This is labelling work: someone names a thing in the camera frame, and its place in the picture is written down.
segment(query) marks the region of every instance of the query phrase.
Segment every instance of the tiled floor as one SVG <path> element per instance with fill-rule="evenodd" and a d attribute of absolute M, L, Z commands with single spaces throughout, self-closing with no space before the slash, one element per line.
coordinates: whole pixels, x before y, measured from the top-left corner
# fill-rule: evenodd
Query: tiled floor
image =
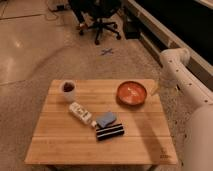
<path fill-rule="evenodd" d="M 2 14 L 5 2 L 0 3 Z M 10 0 L 3 17 L 46 14 L 43 0 Z M 152 78 L 160 67 L 137 40 L 116 40 L 104 32 L 101 45 L 95 46 L 94 32 L 83 37 L 75 30 L 73 14 L 63 12 L 59 19 L 46 21 L 44 15 L 0 20 L 0 170 L 41 171 L 26 166 L 24 158 L 49 84 L 53 79 Z M 47 13 L 48 19 L 54 19 Z M 113 17 L 121 28 L 121 20 Z M 101 50 L 113 54 L 101 56 Z M 183 95 L 160 90 L 171 134 L 182 158 L 185 122 L 190 107 Z M 139 166 L 71 167 L 74 171 L 143 170 Z M 178 171 L 178 166 L 157 169 Z"/>

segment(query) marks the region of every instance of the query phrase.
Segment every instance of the orange bowl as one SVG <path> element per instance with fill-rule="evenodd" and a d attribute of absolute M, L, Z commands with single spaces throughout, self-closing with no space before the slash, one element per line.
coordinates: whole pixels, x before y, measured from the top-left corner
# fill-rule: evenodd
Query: orange bowl
<path fill-rule="evenodd" d="M 117 89 L 117 98 L 119 101 L 131 106 L 143 104 L 146 97 L 147 91 L 145 87 L 135 81 L 126 81 Z"/>

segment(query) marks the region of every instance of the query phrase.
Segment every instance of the table top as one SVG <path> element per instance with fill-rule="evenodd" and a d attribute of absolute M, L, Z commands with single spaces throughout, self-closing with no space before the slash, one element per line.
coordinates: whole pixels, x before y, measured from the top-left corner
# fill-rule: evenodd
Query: table top
<path fill-rule="evenodd" d="M 131 80 L 143 84 L 148 93 L 145 104 L 137 108 L 116 103 L 117 88 L 124 81 L 127 80 L 75 80 L 76 102 L 91 112 L 94 119 L 112 111 L 117 115 L 116 123 L 124 126 L 124 136 L 98 142 L 95 130 L 69 113 L 69 104 L 59 92 L 62 80 L 54 80 L 25 163 L 177 164 L 159 95 L 150 95 L 154 80 Z"/>

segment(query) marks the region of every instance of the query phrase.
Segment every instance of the table leg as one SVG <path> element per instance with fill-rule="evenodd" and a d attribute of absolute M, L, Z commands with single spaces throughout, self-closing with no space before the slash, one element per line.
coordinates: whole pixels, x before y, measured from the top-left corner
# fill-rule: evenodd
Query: table leg
<path fill-rule="evenodd" d="M 48 169 L 50 169 L 51 171 L 58 171 L 58 169 L 55 166 L 53 166 L 53 165 L 46 165 L 46 167 Z"/>
<path fill-rule="evenodd" d="M 154 171 L 158 165 L 151 165 L 151 167 L 147 171 Z"/>

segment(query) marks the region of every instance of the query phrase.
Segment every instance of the cup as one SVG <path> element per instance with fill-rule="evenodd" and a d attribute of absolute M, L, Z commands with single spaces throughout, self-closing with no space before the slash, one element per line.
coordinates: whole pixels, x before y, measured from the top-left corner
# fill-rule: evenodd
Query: cup
<path fill-rule="evenodd" d="M 65 99 L 73 103 L 75 101 L 75 83 L 72 80 L 65 80 L 60 84 L 60 92 L 63 94 Z"/>

